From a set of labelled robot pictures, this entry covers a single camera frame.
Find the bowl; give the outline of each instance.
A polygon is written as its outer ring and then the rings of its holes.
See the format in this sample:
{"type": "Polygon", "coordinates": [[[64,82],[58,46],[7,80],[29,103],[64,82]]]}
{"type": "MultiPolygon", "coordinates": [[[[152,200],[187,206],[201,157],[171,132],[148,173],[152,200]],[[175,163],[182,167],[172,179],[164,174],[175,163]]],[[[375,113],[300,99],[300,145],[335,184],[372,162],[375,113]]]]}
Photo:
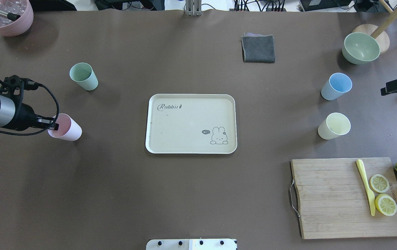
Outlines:
{"type": "Polygon", "coordinates": [[[365,33],[351,33],[343,41],[343,57],[353,64],[370,63],[378,58],[380,52],[378,42],[365,33]]]}
{"type": "MultiPolygon", "coordinates": [[[[10,1],[9,0],[0,0],[0,1],[3,3],[6,3],[6,2],[11,2],[13,0],[10,0],[10,1]]],[[[0,27],[0,35],[3,35],[3,36],[20,35],[20,34],[26,32],[32,25],[32,22],[33,22],[32,6],[30,5],[29,0],[20,0],[20,1],[27,3],[24,13],[21,14],[21,17],[18,20],[11,22],[8,25],[0,27]]]]}

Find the lemon slice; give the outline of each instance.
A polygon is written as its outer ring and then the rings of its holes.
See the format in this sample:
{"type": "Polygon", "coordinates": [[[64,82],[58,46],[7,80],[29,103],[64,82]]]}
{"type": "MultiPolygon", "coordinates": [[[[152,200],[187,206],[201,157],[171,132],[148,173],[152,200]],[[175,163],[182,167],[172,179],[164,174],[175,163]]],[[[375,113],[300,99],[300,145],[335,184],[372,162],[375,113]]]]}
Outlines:
{"type": "Polygon", "coordinates": [[[397,206],[395,200],[386,193],[380,193],[375,198],[375,206],[383,215],[392,216],[396,214],[397,206]]]}
{"type": "Polygon", "coordinates": [[[389,180],[387,180],[386,177],[384,177],[381,174],[375,174],[370,178],[370,184],[373,188],[378,193],[385,193],[387,190],[389,190],[389,180]]]}

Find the pink bowl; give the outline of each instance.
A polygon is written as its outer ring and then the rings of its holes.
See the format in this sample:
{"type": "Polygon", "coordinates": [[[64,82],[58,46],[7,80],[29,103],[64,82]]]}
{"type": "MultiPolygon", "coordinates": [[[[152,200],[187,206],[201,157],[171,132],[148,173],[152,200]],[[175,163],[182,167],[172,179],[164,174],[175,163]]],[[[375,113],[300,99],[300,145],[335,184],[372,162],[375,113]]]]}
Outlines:
{"type": "Polygon", "coordinates": [[[3,36],[15,36],[20,35],[26,32],[33,22],[33,9],[30,5],[29,0],[25,0],[27,2],[27,6],[25,7],[24,13],[22,13],[21,17],[12,22],[11,24],[0,27],[0,35],[3,36]]]}

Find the pink cup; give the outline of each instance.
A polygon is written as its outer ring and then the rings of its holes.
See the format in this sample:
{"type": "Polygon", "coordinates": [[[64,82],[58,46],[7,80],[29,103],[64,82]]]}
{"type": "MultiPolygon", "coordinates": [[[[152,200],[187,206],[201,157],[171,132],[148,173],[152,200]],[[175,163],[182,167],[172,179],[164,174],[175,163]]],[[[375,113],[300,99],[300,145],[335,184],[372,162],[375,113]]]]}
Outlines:
{"type": "Polygon", "coordinates": [[[67,114],[59,114],[57,123],[59,124],[58,130],[47,130],[51,137],[66,141],[76,141],[81,137],[83,130],[67,114]]]}
{"type": "Polygon", "coordinates": [[[12,22],[11,24],[0,27],[0,35],[3,36],[15,36],[20,35],[26,32],[33,22],[33,9],[32,5],[30,5],[29,0],[21,0],[27,2],[27,7],[25,8],[24,13],[22,13],[21,17],[12,22]]]}

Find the green bowl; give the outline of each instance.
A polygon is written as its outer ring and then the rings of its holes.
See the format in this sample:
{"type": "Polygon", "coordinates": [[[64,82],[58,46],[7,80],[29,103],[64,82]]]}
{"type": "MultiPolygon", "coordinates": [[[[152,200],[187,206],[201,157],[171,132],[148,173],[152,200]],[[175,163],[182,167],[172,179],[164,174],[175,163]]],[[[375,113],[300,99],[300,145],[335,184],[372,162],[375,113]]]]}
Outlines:
{"type": "Polygon", "coordinates": [[[365,33],[351,33],[343,41],[343,57],[353,64],[369,63],[377,59],[380,52],[378,42],[365,33]]]}

